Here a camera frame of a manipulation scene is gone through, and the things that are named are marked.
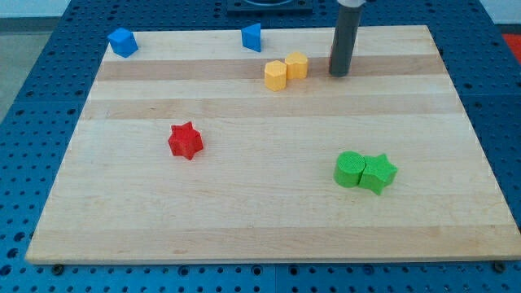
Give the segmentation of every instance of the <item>toy block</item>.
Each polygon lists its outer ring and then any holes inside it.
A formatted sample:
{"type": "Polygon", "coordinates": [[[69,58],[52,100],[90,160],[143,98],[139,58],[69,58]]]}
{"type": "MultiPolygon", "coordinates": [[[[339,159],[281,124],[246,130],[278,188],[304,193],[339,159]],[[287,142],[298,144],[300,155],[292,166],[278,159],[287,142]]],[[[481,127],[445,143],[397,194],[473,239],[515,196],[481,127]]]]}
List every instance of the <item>toy block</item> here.
{"type": "Polygon", "coordinates": [[[241,29],[243,46],[261,52],[261,24],[250,25],[241,29]]]}
{"type": "Polygon", "coordinates": [[[365,159],[366,168],[361,175],[358,186],[381,195],[383,188],[390,185],[394,180],[398,168],[389,162],[385,154],[376,157],[367,155],[365,159]]]}
{"type": "Polygon", "coordinates": [[[172,155],[182,155],[192,160],[194,154],[203,149],[203,140],[199,131],[192,127],[192,123],[187,122],[184,125],[172,125],[169,145],[172,155]]]}
{"type": "Polygon", "coordinates": [[[109,34],[108,41],[111,43],[114,53],[124,58],[131,56],[132,53],[138,50],[134,34],[124,28],[118,28],[109,34]]]}
{"type": "Polygon", "coordinates": [[[264,68],[264,83],[272,91],[286,88],[286,64],[275,60],[268,62],[264,68]]]}
{"type": "Polygon", "coordinates": [[[284,63],[287,65],[287,79],[304,79],[308,75],[308,57],[300,52],[289,54],[284,63]]]}
{"type": "Polygon", "coordinates": [[[345,151],[336,160],[334,179],[343,187],[357,186],[365,168],[366,159],[362,155],[345,151]]]}

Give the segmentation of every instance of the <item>red star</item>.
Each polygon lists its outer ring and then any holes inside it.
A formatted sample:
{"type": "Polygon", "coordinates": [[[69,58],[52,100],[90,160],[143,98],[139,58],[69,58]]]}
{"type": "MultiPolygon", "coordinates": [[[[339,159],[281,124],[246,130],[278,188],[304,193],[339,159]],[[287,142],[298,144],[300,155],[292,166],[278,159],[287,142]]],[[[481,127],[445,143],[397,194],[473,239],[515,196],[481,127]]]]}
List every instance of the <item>red star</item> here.
{"type": "Polygon", "coordinates": [[[196,152],[203,149],[201,133],[192,127],[191,122],[184,125],[172,125],[169,145],[172,155],[182,155],[189,160],[192,160],[196,152]]]}

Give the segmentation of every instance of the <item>blue cube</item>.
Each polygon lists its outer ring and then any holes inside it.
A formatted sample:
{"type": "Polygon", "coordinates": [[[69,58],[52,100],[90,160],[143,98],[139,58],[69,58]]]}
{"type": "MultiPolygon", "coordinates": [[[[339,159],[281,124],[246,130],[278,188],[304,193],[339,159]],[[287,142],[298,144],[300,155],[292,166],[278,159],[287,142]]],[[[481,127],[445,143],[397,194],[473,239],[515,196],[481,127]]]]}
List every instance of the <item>blue cube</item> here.
{"type": "Polygon", "coordinates": [[[241,29],[243,46],[261,52],[261,24],[250,25],[241,29]]]}
{"type": "Polygon", "coordinates": [[[138,44],[134,39],[134,35],[124,28],[119,28],[109,34],[108,41],[111,43],[114,53],[125,58],[138,50],[138,44]]]}

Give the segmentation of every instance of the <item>yellow hexagonal prism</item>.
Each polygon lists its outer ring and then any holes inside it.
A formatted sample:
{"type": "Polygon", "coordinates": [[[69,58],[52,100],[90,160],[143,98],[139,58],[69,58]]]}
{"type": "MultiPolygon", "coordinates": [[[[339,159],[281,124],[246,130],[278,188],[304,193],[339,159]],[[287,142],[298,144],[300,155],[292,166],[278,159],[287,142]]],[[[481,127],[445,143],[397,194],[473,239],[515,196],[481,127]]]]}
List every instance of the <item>yellow hexagonal prism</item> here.
{"type": "Polygon", "coordinates": [[[308,57],[300,52],[289,54],[284,63],[287,65],[287,79],[303,79],[308,75],[308,57]]]}
{"type": "Polygon", "coordinates": [[[275,60],[268,62],[264,68],[264,83],[272,91],[286,88],[286,64],[275,60]]]}

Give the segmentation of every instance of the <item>wood grain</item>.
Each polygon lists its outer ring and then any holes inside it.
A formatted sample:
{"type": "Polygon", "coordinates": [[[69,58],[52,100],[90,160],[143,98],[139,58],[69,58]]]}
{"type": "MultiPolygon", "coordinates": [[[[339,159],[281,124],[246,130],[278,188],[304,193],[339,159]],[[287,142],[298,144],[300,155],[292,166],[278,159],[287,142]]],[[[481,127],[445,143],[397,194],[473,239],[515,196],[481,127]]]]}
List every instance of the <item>wood grain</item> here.
{"type": "Polygon", "coordinates": [[[360,28],[352,74],[326,74],[331,28],[136,33],[107,49],[26,258],[35,264],[508,260],[521,235],[424,26],[360,28]],[[309,77],[274,93],[295,49],[309,77]],[[172,157],[188,120],[204,150],[172,157]],[[337,155],[386,153],[376,196],[337,155]]]}

